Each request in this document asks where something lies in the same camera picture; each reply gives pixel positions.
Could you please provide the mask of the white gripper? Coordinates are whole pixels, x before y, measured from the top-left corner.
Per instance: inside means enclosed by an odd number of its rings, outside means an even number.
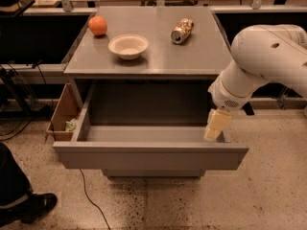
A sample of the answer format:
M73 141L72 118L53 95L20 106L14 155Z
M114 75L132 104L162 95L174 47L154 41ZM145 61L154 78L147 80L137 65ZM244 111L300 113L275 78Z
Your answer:
M243 73L229 73L224 70L209 86L208 92L217 109L208 114L204 139L216 140L231 120L230 110L241 109L252 95L250 77Z

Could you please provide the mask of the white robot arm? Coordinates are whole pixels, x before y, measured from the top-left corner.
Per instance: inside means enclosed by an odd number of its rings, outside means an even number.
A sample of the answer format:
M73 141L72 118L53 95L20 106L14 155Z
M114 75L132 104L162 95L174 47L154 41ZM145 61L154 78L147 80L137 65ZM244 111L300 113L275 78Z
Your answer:
M278 82L307 98L306 32L296 25L253 25L236 34L232 61L209 86L214 109L204 139L214 141L260 87Z

